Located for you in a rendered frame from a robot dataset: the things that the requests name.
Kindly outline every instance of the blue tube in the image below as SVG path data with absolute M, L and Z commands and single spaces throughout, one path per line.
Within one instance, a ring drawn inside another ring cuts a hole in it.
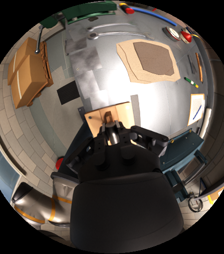
M 150 15 L 155 16 L 155 17 L 157 17 L 157 18 L 160 18 L 160 19 L 162 19 L 162 20 L 164 20 L 164 21 L 167 21 L 168 23 L 174 25 L 175 27 L 177 26 L 176 23 L 172 22 L 172 21 L 169 20 L 168 18 L 163 17 L 163 16 L 160 16 L 160 15 L 157 15 L 157 14 L 155 14 L 155 13 L 149 11 L 149 10 L 138 9 L 138 8 L 134 8 L 134 7 L 132 7 L 132 6 L 129 6 L 129 8 L 133 9 L 133 10 L 136 11 L 136 12 L 150 14 Z

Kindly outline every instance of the orange stripe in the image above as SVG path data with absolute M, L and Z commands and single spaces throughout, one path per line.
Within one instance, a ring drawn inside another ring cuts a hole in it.
M 52 202 L 52 211 L 51 211 L 50 218 L 48 220 L 52 221 L 54 219 L 54 215 L 55 215 L 55 204 L 54 204 L 54 200 L 52 198 L 50 198 L 50 199 L 51 199 L 51 202 Z
M 40 220 L 40 219 L 37 219 L 37 218 L 34 218 L 34 217 L 32 217 L 32 216 L 27 215 L 26 213 L 24 213 L 23 211 L 21 211 L 21 210 L 20 210 L 19 208 L 17 208 L 16 206 L 14 206 L 14 208 L 15 208 L 16 211 L 18 211 L 21 215 L 23 215 L 24 217 L 28 218 L 28 219 L 31 220 L 31 221 L 38 222 L 38 223 L 42 223 L 42 224 L 45 223 L 44 220 Z
M 69 203 L 69 204 L 71 203 L 71 204 L 72 204 L 72 201 L 67 200 L 67 199 L 63 199 L 62 197 L 58 197 L 58 196 L 55 196 L 55 195 L 53 195 L 52 197 L 53 197 L 54 199 L 63 201 L 63 202 L 65 202 L 65 203 Z

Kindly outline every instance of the sandpaper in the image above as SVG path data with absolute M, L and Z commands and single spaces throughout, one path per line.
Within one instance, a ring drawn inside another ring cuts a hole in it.
M 138 80 L 134 81 L 135 83 L 142 83 L 142 81 L 147 82 L 147 84 L 160 81 L 175 82 L 181 78 L 170 47 L 163 43 L 133 39 L 118 43 L 116 46 L 117 54 L 128 71 L 130 81 L 134 80 L 133 74 Z

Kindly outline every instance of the wooden pallet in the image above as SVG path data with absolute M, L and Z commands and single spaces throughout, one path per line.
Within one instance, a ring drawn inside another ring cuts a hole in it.
M 30 102 L 26 105 L 27 107 L 32 106 L 33 104 L 33 99 L 38 98 L 41 96 L 41 90 L 47 87 L 52 86 L 53 83 L 53 79 L 52 79 L 52 75 L 50 72 L 50 68 L 49 68 L 49 63 L 48 63 L 48 58 L 47 58 L 47 45 L 46 42 L 42 42 L 42 46 L 40 49 L 40 53 L 41 53 L 41 58 L 42 58 L 42 62 L 43 62 L 43 69 L 44 69 L 44 73 L 45 73 L 45 77 L 46 77 L 46 83 L 41 87 L 41 89 L 36 93 L 36 95 L 30 100 Z

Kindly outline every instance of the blue pen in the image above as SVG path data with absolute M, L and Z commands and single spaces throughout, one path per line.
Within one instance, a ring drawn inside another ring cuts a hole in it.
M 193 120 L 196 118 L 196 116 L 197 116 L 197 114 L 198 114 L 199 110 L 201 109 L 201 107 L 202 107 L 202 105 L 199 107 L 199 109 L 198 109 L 198 111 L 197 111 L 197 113 L 196 113 L 195 117 L 193 118 Z

